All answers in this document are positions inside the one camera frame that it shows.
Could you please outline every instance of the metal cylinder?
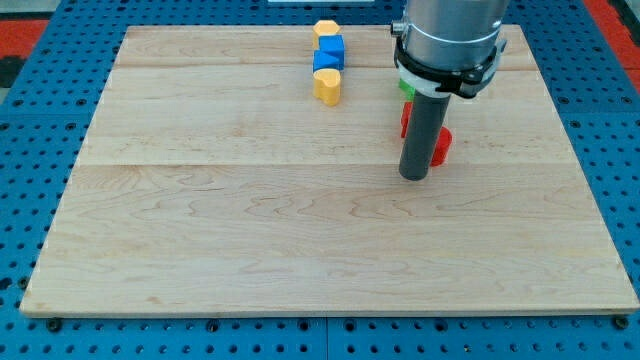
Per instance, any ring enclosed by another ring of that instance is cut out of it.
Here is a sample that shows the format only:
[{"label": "metal cylinder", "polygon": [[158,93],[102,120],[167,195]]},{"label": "metal cylinder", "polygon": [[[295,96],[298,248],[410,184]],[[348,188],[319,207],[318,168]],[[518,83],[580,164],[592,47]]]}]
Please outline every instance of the metal cylinder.
[{"label": "metal cylinder", "polygon": [[417,181],[427,176],[449,98],[432,98],[416,92],[400,156],[400,175],[405,179]]},{"label": "metal cylinder", "polygon": [[425,66],[474,68],[493,50],[509,0],[408,0],[405,51]]}]

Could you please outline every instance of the wooden cutting board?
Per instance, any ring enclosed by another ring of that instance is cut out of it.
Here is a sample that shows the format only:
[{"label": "wooden cutting board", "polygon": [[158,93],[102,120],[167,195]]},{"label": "wooden cutting board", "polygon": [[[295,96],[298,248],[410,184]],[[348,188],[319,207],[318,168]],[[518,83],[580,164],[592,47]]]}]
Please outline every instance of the wooden cutting board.
[{"label": "wooden cutting board", "polygon": [[519,27],[447,163],[397,171],[386,27],[131,27],[21,304],[32,317],[486,316],[638,308]]}]

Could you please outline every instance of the yellow block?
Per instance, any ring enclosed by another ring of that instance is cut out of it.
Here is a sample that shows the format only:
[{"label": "yellow block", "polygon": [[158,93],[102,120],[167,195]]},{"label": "yellow block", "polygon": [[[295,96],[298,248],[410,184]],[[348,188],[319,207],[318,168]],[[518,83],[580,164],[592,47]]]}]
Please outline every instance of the yellow block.
[{"label": "yellow block", "polygon": [[318,38],[322,35],[336,35],[340,33],[340,25],[333,20],[320,20],[313,25],[313,50],[318,50]]},{"label": "yellow block", "polygon": [[320,69],[313,73],[313,96],[321,99],[328,106],[340,102],[340,71],[336,69]]}]

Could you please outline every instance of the blue perforated table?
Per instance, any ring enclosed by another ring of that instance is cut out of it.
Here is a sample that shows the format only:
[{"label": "blue perforated table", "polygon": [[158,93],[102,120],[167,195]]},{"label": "blue perforated table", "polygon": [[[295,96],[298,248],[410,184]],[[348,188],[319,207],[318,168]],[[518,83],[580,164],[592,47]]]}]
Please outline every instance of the blue perforated table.
[{"label": "blue perforated table", "polygon": [[[640,317],[31,320],[17,308],[128,25],[385,24],[402,1],[65,0],[0,107],[0,358],[640,358]],[[512,0],[640,282],[640,97],[578,0]]]}]

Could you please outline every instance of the wooden plank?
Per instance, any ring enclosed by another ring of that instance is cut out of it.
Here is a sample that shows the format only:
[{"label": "wooden plank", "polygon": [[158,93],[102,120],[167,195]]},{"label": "wooden plank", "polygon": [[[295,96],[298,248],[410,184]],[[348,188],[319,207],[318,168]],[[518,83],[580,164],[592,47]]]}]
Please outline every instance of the wooden plank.
[{"label": "wooden plank", "polygon": [[34,317],[499,316],[639,307],[518,27],[426,181],[397,173],[384,27],[133,27],[21,303]]}]

